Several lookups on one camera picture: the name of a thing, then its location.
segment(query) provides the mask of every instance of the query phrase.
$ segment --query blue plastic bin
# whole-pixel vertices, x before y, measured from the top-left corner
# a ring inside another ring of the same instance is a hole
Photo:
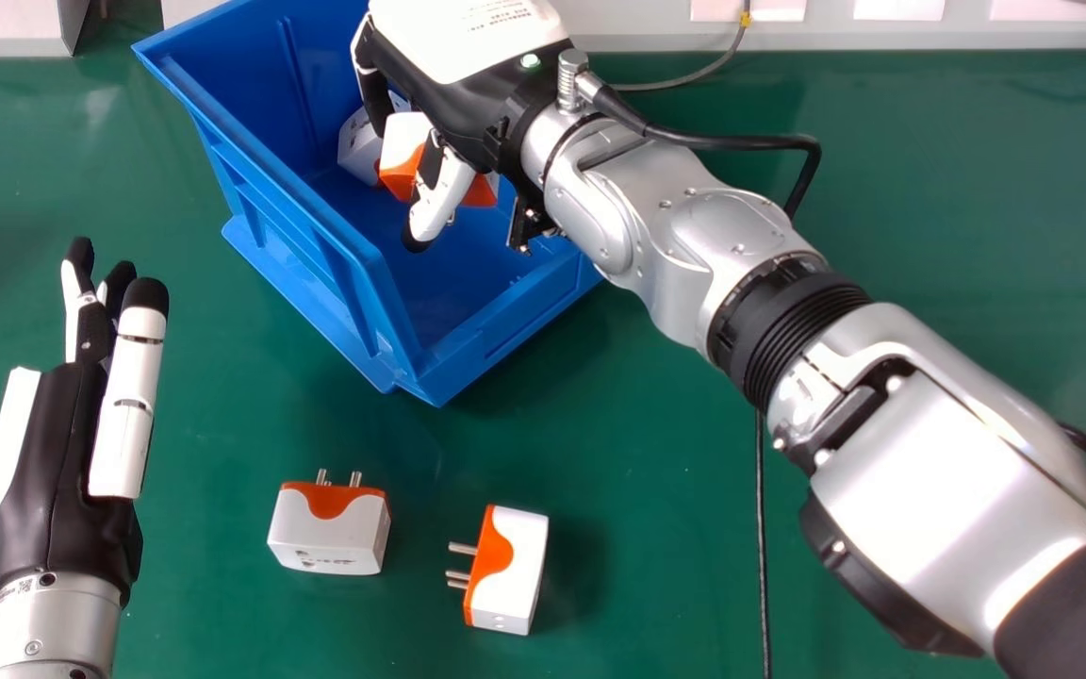
[[[362,105],[350,39],[365,0],[233,0],[135,52],[186,104],[232,218],[225,240],[377,390],[442,405],[601,276],[567,240],[505,248],[513,189],[460,210],[426,253],[406,208],[336,164]]]

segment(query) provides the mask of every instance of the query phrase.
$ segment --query green tabletop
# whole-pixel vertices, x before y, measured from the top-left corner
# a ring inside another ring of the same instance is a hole
[[[122,678],[759,675],[752,412],[604,285],[445,408],[380,395],[218,232],[189,116],[134,60],[153,11],[114,3],[68,61],[0,61],[0,395],[61,361],[56,263],[93,238],[172,291]],[[598,58],[610,78],[706,55]],[[874,297],[1086,429],[1086,52],[741,56],[634,98],[707,133],[810,133],[825,160],[806,236]],[[784,197],[797,158],[711,154]],[[283,570],[280,482],[318,468],[389,493],[383,575]],[[999,676],[901,650],[811,557],[806,480],[770,460],[775,676]],[[444,568],[482,507],[553,519],[529,638],[464,626]]]

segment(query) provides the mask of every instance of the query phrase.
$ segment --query robotic hand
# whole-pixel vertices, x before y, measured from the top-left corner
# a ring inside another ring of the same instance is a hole
[[[370,0],[353,58],[379,134],[390,83],[432,122],[415,199],[507,177],[512,248],[561,232],[766,414],[811,550],[902,645],[1086,678],[1086,436],[832,272],[790,221],[809,172],[785,210],[723,185],[691,149],[741,138],[643,120],[546,0]],[[775,139],[736,147],[815,171]]]
[[[0,679],[109,679],[141,567],[139,496],[168,293],[121,262],[61,263],[65,362],[11,372],[0,412]]]

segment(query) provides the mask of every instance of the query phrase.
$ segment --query power adapter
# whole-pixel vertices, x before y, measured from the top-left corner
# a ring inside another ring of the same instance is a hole
[[[471,570],[446,571],[446,583],[465,590],[464,621],[469,627],[529,634],[543,580],[547,517],[540,513],[489,505],[477,546],[452,542],[470,554]]]
[[[349,486],[332,486],[326,469],[315,482],[285,482],[275,501],[267,545],[286,568],[329,576],[374,576],[383,567],[388,545],[388,498],[363,487],[362,474]]]

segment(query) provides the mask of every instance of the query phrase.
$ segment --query white and orange power adapter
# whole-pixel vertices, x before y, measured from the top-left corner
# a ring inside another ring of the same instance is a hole
[[[529,634],[546,555],[547,518],[540,513],[489,505],[477,546],[452,542],[470,554],[471,571],[446,571],[446,583],[465,590],[464,621],[470,627]]]
[[[332,486],[326,469],[316,482],[285,482],[275,501],[267,545],[286,568],[329,576],[374,576],[388,545],[388,498],[367,489],[362,474]]]

